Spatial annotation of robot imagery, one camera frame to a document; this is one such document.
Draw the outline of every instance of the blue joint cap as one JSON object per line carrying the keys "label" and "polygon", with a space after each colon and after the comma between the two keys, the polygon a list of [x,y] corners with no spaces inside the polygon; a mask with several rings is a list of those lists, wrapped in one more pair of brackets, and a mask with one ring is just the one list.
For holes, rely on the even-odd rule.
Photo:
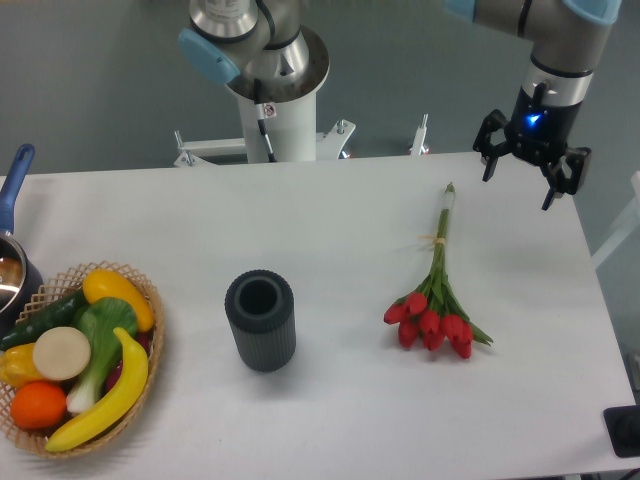
{"label": "blue joint cap", "polygon": [[444,0],[444,9],[468,22],[476,18],[476,0]]}
{"label": "blue joint cap", "polygon": [[563,3],[589,22],[608,26],[616,23],[622,0],[562,0]]}
{"label": "blue joint cap", "polygon": [[191,66],[209,80],[227,84],[240,75],[240,70],[229,57],[193,30],[182,30],[178,42]]}

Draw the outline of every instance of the ribbed cylinder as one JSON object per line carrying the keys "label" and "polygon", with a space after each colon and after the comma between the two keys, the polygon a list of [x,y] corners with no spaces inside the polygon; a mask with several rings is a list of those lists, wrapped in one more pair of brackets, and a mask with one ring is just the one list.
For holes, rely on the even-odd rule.
{"label": "ribbed cylinder", "polygon": [[296,326],[291,318],[277,330],[268,333],[248,333],[231,323],[238,353],[249,368],[272,372],[291,360],[296,351]]}
{"label": "ribbed cylinder", "polygon": [[278,274],[253,270],[229,287],[225,310],[242,361],[253,370],[272,372],[296,349],[293,292]]}

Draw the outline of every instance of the metal bracket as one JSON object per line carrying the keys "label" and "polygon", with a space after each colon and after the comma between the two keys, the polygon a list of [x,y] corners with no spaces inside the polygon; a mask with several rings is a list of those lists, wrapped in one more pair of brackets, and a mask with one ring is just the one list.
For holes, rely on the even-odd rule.
{"label": "metal bracket", "polygon": [[[318,133],[316,159],[336,160],[338,158],[348,158],[349,155],[345,152],[344,146],[355,129],[355,123],[342,119],[336,122],[329,133]],[[222,157],[247,153],[244,138],[183,142],[179,131],[175,131],[174,135],[178,153],[180,154],[173,163],[176,167],[213,166],[213,163],[203,160],[202,157]]]}
{"label": "metal bracket", "polygon": [[429,153],[429,146],[425,143],[425,138],[427,137],[428,119],[429,114],[425,113],[422,117],[422,123],[416,130],[416,134],[413,137],[413,144],[411,145],[411,149],[409,150],[409,155],[411,156],[417,157]]}
{"label": "metal bracket", "polygon": [[336,160],[338,158],[349,158],[344,146],[353,135],[356,124],[345,119],[339,120],[329,133],[318,135],[316,143],[317,160]]}

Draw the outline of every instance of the orange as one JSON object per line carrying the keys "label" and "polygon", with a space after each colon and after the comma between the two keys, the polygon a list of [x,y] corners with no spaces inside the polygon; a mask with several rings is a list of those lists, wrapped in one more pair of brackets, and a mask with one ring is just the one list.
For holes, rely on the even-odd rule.
{"label": "orange", "polygon": [[47,428],[56,425],[67,410],[67,397],[59,385],[32,382],[20,388],[11,402],[11,417],[20,428]]}

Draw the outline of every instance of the yellow banana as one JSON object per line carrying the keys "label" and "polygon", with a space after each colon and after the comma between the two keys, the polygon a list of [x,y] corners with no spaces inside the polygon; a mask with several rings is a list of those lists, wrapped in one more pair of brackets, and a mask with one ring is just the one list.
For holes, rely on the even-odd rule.
{"label": "yellow banana", "polygon": [[91,440],[122,418],[140,397],[149,375],[147,353],[124,328],[114,328],[113,333],[122,344],[120,378],[98,403],[56,430],[44,446],[46,451],[64,452]]}

